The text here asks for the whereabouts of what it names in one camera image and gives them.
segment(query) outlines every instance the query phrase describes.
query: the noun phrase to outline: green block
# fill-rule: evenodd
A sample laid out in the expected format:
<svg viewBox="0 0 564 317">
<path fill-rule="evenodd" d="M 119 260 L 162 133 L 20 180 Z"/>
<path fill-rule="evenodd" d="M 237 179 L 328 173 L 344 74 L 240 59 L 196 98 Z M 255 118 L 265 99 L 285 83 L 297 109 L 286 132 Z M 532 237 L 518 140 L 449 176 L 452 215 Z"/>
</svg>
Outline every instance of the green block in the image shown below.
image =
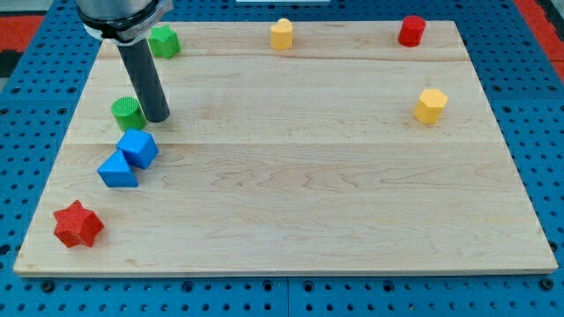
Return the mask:
<svg viewBox="0 0 564 317">
<path fill-rule="evenodd" d="M 153 56 L 163 56 L 166 59 L 180 52 L 180 42 L 175 31 L 170 26 L 154 27 L 149 36 L 149 46 Z"/>
<path fill-rule="evenodd" d="M 116 100 L 112 105 L 112 114 L 120 130 L 124 132 L 129 128 L 141 130 L 147 123 L 141 112 L 139 101 L 133 97 L 122 97 Z"/>
</svg>

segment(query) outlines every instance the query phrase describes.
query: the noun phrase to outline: toy block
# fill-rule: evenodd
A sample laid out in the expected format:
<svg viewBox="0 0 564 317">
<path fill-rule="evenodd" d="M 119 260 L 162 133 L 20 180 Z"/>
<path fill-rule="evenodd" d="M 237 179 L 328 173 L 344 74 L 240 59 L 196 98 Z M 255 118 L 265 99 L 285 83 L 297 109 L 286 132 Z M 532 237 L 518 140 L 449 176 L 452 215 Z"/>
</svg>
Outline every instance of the toy block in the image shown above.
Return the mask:
<svg viewBox="0 0 564 317">
<path fill-rule="evenodd" d="M 121 150 L 117 150 L 98 168 L 98 174 L 109 188 L 137 187 L 137 179 Z"/>
<path fill-rule="evenodd" d="M 416 47 L 421 43 L 424 31 L 425 20 L 423 18 L 415 15 L 405 17 L 397 41 L 409 48 Z"/>
<path fill-rule="evenodd" d="M 292 48 L 292 22 L 287 18 L 281 18 L 274 26 L 271 26 L 271 47 L 274 49 Z"/>
<path fill-rule="evenodd" d="M 53 213 L 56 219 L 55 236 L 66 246 L 92 247 L 98 232 L 104 228 L 96 213 L 85 209 L 80 201 Z"/>
<path fill-rule="evenodd" d="M 148 40 L 153 56 L 163 56 L 166 59 L 171 59 L 174 54 L 181 51 L 178 34 L 171 30 L 170 26 L 155 26 Z"/>
<path fill-rule="evenodd" d="M 437 123 L 444 106 L 447 104 L 447 100 L 449 100 L 449 97 L 440 90 L 425 89 L 419 96 L 413 115 L 422 123 Z"/>
<path fill-rule="evenodd" d="M 136 129 L 128 129 L 115 146 L 123 151 L 130 165 L 147 168 L 159 153 L 152 135 Z"/>
<path fill-rule="evenodd" d="M 112 104 L 112 114 L 123 132 L 129 128 L 142 129 L 147 123 L 141 112 L 139 101 L 133 97 L 122 97 L 116 100 Z"/>
</svg>

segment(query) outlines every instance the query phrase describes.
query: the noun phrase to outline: red surface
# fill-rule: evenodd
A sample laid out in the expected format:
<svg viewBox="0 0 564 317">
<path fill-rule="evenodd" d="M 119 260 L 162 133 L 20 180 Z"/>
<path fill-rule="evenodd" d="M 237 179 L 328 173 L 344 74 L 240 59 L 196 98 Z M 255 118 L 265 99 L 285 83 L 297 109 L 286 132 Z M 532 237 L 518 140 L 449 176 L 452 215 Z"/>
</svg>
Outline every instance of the red surface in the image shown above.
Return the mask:
<svg viewBox="0 0 564 317">
<path fill-rule="evenodd" d="M 42 21 L 43 16 L 0 18 L 0 52 L 15 50 L 23 53 Z"/>
<path fill-rule="evenodd" d="M 564 42 L 556 35 L 556 30 L 546 18 L 545 11 L 535 0 L 515 0 L 515 5 L 535 34 L 538 44 L 552 62 L 560 80 L 564 81 L 564 65 L 562 63 L 564 62 Z"/>
<path fill-rule="evenodd" d="M 421 43 L 423 31 L 425 31 L 425 20 L 423 18 L 418 16 L 405 17 L 397 40 L 403 46 L 416 47 Z"/>
<path fill-rule="evenodd" d="M 96 214 L 75 201 L 66 209 L 53 213 L 56 219 L 55 236 L 67 247 L 84 245 L 91 247 L 104 224 Z"/>
</svg>

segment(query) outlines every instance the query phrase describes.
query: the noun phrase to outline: red cylinder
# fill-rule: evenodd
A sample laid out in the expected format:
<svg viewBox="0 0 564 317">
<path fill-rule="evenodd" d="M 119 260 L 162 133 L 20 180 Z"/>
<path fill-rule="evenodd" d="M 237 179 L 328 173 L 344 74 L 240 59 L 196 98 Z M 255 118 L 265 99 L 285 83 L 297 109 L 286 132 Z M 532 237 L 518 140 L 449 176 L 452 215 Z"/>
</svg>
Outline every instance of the red cylinder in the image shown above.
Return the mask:
<svg viewBox="0 0 564 317">
<path fill-rule="evenodd" d="M 416 47 L 421 43 L 423 31 L 425 31 L 425 20 L 423 18 L 415 15 L 405 17 L 397 40 L 403 46 Z"/>
</svg>

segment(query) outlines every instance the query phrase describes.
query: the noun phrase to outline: green cylinder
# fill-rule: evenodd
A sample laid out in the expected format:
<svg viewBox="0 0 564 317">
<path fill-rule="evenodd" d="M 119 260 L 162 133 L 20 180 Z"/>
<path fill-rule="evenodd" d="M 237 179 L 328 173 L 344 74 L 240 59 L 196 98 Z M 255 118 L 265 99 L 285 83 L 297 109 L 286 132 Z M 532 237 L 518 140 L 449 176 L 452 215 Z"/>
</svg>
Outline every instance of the green cylinder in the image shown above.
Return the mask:
<svg viewBox="0 0 564 317">
<path fill-rule="evenodd" d="M 112 114 L 123 132 L 129 128 L 142 129 L 147 123 L 141 112 L 139 101 L 133 97 L 122 97 L 116 100 L 112 105 Z"/>
</svg>

